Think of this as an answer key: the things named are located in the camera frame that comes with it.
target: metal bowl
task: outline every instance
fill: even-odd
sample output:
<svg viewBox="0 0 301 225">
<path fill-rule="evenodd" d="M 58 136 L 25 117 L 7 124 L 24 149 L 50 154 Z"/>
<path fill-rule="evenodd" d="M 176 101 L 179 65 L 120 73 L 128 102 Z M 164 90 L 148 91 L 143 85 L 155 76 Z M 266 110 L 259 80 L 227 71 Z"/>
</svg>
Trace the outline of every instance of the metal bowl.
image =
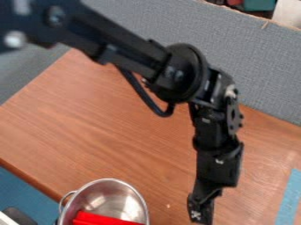
<svg viewBox="0 0 301 225">
<path fill-rule="evenodd" d="M 70 194 L 72 197 L 61 210 L 62 201 Z M 60 202 L 57 224 L 70 225 L 80 210 L 149 225 L 143 197 L 131 185 L 113 178 L 94 180 L 78 191 L 65 194 Z"/>
</svg>

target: black cable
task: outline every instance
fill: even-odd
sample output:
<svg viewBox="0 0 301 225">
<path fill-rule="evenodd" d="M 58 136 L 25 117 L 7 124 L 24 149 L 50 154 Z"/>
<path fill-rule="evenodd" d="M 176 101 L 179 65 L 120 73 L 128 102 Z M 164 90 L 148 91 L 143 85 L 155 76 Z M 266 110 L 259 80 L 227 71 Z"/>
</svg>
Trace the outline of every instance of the black cable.
<svg viewBox="0 0 301 225">
<path fill-rule="evenodd" d="M 136 91 L 136 93 L 137 93 L 140 99 L 143 100 L 144 104 L 147 105 L 147 107 L 160 117 L 169 117 L 171 114 L 173 113 L 175 105 L 168 103 L 165 111 L 161 111 L 160 108 L 157 107 L 157 105 L 155 104 L 155 102 L 152 101 L 152 99 L 151 99 L 149 95 L 147 94 L 145 90 L 143 89 L 143 87 L 141 87 L 136 77 L 133 76 L 133 74 L 127 69 L 123 69 L 117 66 L 116 66 L 116 68 L 120 71 L 121 75 L 124 76 L 124 78 L 125 78 L 127 82 L 129 83 L 132 89 Z"/>
</svg>

